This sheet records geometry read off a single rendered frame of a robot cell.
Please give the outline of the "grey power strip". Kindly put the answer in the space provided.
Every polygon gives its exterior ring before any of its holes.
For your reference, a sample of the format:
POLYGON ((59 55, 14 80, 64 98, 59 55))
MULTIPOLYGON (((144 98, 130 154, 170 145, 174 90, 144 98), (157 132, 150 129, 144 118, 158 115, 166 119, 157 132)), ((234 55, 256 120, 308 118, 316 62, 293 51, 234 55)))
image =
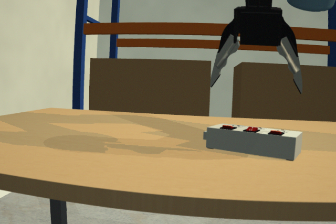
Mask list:
POLYGON ((299 131, 222 123, 207 127, 203 139, 210 149, 294 161, 301 153, 302 134, 299 131))

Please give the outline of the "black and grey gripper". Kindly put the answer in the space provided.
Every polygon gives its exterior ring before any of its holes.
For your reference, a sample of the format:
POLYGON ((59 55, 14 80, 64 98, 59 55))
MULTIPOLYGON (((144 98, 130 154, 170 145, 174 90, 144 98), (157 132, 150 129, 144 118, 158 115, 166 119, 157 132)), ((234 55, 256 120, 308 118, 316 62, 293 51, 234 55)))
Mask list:
POLYGON ((282 9, 271 7, 270 1, 246 0, 246 6, 234 9, 234 19, 225 27, 220 39, 210 87, 221 75, 221 69, 226 66, 228 57, 235 53, 240 45, 277 46, 279 54, 287 60, 293 81, 302 94, 302 76, 295 35, 282 17, 282 9))

